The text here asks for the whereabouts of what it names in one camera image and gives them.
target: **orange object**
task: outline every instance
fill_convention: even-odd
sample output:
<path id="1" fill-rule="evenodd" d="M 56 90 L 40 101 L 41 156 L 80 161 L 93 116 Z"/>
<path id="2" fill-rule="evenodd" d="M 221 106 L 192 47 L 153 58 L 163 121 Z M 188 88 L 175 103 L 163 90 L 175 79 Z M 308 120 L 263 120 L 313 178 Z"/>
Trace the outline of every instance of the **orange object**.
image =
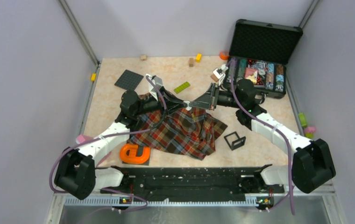
<path id="1" fill-rule="evenodd" d="M 139 145 L 126 144 L 120 150 L 120 158 L 123 162 L 130 164 L 143 164 L 150 158 L 150 147 L 142 147 L 142 154 L 138 155 L 141 149 Z"/>
<path id="2" fill-rule="evenodd" d="M 228 60 L 228 58 L 230 57 L 230 55 L 228 55 L 228 53 L 224 52 L 224 51 L 221 51 L 219 56 L 220 56 L 220 59 L 224 60 L 224 61 Z"/>

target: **poker chip set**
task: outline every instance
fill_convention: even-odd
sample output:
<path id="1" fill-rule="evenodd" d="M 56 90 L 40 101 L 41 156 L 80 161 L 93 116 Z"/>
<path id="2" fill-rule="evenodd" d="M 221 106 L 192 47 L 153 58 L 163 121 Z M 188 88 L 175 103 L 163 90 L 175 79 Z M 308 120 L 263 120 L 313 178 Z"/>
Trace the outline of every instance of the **poker chip set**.
<path id="1" fill-rule="evenodd" d="M 256 21 L 238 20 L 231 42 L 227 78 L 222 87 L 229 90 L 231 75 L 234 84 L 246 78 L 253 82 L 258 94 L 282 98 L 286 94 L 286 67 L 303 31 Z"/>

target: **white wall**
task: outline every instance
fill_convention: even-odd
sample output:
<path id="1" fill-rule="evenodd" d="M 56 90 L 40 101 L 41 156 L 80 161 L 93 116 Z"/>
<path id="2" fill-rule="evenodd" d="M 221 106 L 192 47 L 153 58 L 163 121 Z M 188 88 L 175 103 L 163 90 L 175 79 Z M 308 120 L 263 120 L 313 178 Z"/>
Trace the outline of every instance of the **white wall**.
<path id="1" fill-rule="evenodd" d="M 355 1 L 320 3 L 288 72 L 315 137 L 329 143 L 337 196 L 355 223 Z"/>
<path id="2" fill-rule="evenodd" d="M 44 223 L 94 71 L 56 0 L 0 1 L 0 223 Z"/>
<path id="3" fill-rule="evenodd" d="M 218 55 L 237 19 L 298 26 L 310 0 L 68 0 L 97 58 Z"/>

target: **beige table surface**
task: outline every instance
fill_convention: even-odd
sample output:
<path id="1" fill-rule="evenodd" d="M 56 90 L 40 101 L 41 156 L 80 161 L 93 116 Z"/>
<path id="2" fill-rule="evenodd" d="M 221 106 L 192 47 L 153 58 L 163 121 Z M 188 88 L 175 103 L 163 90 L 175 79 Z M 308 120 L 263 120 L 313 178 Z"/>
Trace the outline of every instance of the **beige table surface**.
<path id="1" fill-rule="evenodd" d="M 202 56 L 201 62 L 194 67 L 188 66 L 189 57 L 149 57 L 147 61 L 139 58 L 105 58 L 99 71 L 95 92 L 92 98 L 85 135 L 95 137 L 106 130 L 120 113 L 121 95 L 124 90 L 114 86 L 114 83 L 125 69 L 146 75 L 157 75 L 162 78 L 165 88 L 173 91 L 182 83 L 188 81 L 191 86 L 176 94 L 180 99 L 192 101 L 208 89 L 212 79 L 212 71 L 221 66 L 218 56 Z M 138 94 L 148 92 L 148 82 L 144 78 L 135 90 Z M 298 133 L 298 127 L 293 110 L 286 95 L 282 99 L 267 98 L 262 107 L 276 120 Z M 216 140 L 216 152 L 196 160 L 187 155 L 170 154 L 152 149 L 149 166 L 151 167 L 249 167 L 287 164 L 287 156 L 263 136 L 242 126 L 236 119 L 235 108 L 218 106 L 215 111 L 208 111 L 215 118 L 223 121 L 228 128 Z M 240 137 L 246 136 L 243 147 L 231 151 L 223 136 L 236 131 Z M 102 162 L 101 166 L 117 165 L 135 167 L 137 165 L 122 164 L 119 158 L 120 148 L 115 148 Z"/>

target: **black case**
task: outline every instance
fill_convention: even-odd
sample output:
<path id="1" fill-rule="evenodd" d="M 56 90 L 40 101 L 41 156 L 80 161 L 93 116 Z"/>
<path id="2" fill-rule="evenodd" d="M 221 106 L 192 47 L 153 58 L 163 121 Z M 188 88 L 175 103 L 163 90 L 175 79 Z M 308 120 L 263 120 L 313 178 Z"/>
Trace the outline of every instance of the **black case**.
<path id="1" fill-rule="evenodd" d="M 303 35 L 299 27 L 288 27 L 264 22 L 249 20 L 238 20 L 235 24 L 234 36 L 231 42 L 229 61 L 232 58 L 260 60 L 267 63 L 281 64 L 284 68 L 284 89 L 283 92 L 276 91 L 276 74 L 274 74 L 273 89 L 256 87 L 258 94 L 268 97 L 282 98 L 286 94 L 286 67 L 289 58 L 295 49 L 298 41 Z M 238 64 L 235 69 L 234 81 L 238 75 Z M 222 87 L 230 90 L 229 71 L 226 71 L 226 78 Z"/>

